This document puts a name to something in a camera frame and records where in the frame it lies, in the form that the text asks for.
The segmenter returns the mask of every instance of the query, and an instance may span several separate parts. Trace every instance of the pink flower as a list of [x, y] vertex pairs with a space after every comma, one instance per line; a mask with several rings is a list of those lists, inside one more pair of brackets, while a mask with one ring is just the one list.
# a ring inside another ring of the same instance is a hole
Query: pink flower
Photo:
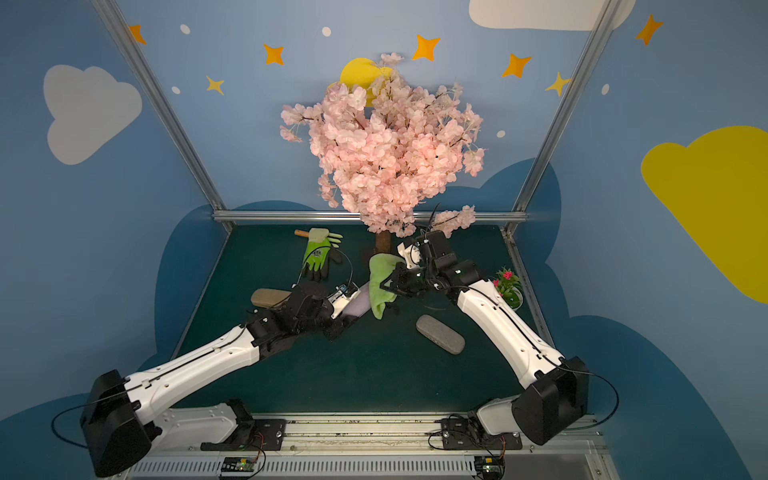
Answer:
[[280, 117], [283, 118], [283, 121], [288, 126], [298, 124], [301, 123], [304, 118], [304, 110], [304, 106], [299, 104], [296, 104], [296, 107], [293, 108], [288, 105], [283, 105], [283, 113], [280, 114]]
[[[388, 65], [401, 60], [396, 53], [382, 55]], [[321, 103], [309, 108], [286, 106], [281, 117], [289, 127], [309, 126], [310, 152], [323, 169], [320, 194], [331, 207], [341, 201], [348, 211], [360, 213], [370, 231], [404, 237], [415, 233], [414, 207], [445, 192], [462, 168], [472, 176], [482, 170], [484, 151], [469, 150], [482, 118], [471, 105], [464, 112], [458, 109], [461, 93], [458, 84], [450, 89], [441, 86], [436, 94], [411, 88], [392, 69], [368, 91], [361, 87], [349, 91], [347, 85], [335, 83]], [[366, 118], [370, 94], [374, 111]], [[280, 135], [301, 141], [296, 128], [282, 127]], [[474, 207], [465, 206], [437, 214], [433, 227], [450, 237], [474, 221]]]
[[390, 54], [390, 55], [388, 55], [386, 53], [382, 53], [382, 63], [384, 65], [392, 65], [392, 66], [394, 66], [394, 65], [397, 65], [398, 63], [400, 63], [401, 61], [402, 61], [402, 57], [400, 55], [394, 53], [394, 52], [392, 54]]
[[280, 126], [280, 136], [283, 137], [284, 139], [288, 140], [288, 141], [294, 141], [294, 142], [303, 142], [304, 141], [301, 138], [298, 138], [296, 136], [296, 134], [293, 133], [292, 130], [290, 130], [288, 128], [285, 128], [282, 125]]

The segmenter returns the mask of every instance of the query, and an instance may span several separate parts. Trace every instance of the orange star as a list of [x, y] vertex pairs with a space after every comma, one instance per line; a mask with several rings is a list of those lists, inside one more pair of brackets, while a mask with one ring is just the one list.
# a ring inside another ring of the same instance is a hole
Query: orange star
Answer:
[[144, 45], [147, 44], [147, 42], [144, 41], [144, 37], [141, 36], [141, 25], [134, 25], [129, 28], [131, 29], [131, 34], [134, 36], [134, 39], [137, 42], [143, 43]]
[[523, 68], [531, 60], [528, 58], [517, 58], [514, 55], [509, 55], [509, 66], [507, 70], [502, 74], [502, 77], [508, 77], [514, 75], [517, 78], [523, 78]]
[[419, 38], [419, 47], [416, 49], [416, 53], [413, 54], [413, 59], [426, 58], [429, 61], [435, 61], [435, 47], [440, 39], [435, 38], [434, 40], [427, 40], [421, 35], [417, 35], [416, 37]]
[[650, 38], [654, 36], [656, 30], [658, 30], [662, 25], [664, 25], [664, 22], [654, 22], [654, 16], [651, 15], [648, 19], [648, 22], [645, 24], [643, 31], [641, 31], [640, 34], [635, 38], [639, 38], [640, 40], [644, 41], [645, 46], [648, 46]]
[[277, 63], [278, 65], [284, 65], [283, 63], [283, 49], [285, 47], [272, 48], [266, 43], [264, 44], [266, 49], [266, 64]]

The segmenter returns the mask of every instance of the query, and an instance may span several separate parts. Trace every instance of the yellow cloud painting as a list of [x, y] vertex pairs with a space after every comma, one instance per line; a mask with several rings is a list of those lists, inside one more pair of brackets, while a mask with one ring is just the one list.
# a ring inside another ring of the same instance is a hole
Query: yellow cloud painting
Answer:
[[725, 127], [643, 159], [646, 184], [741, 293], [768, 303], [768, 133]]

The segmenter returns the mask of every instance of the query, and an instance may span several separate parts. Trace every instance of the green glove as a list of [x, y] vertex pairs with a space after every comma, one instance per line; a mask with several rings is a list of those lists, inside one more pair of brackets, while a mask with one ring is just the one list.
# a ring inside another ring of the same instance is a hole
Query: green glove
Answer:
[[[334, 238], [334, 244], [340, 243], [338, 238]], [[301, 274], [314, 282], [328, 278], [327, 258], [336, 263], [341, 263], [341, 255], [331, 246], [328, 230], [313, 228], [310, 230], [310, 240], [306, 243]]]

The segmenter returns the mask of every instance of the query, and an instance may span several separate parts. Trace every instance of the vent grille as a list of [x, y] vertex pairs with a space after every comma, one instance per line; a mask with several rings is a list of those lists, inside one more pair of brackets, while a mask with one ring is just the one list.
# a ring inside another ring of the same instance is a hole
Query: vent grille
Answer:
[[[131, 467], [128, 478], [218, 478], [219, 457], [149, 456]], [[261, 472], [269, 477], [462, 476], [475, 475], [475, 458], [465, 455], [277, 456]]]
[[435, 456], [349, 456], [270, 457], [263, 474], [270, 476], [345, 475], [474, 475], [472, 457]]
[[128, 470], [128, 478], [217, 478], [218, 457], [145, 457]]

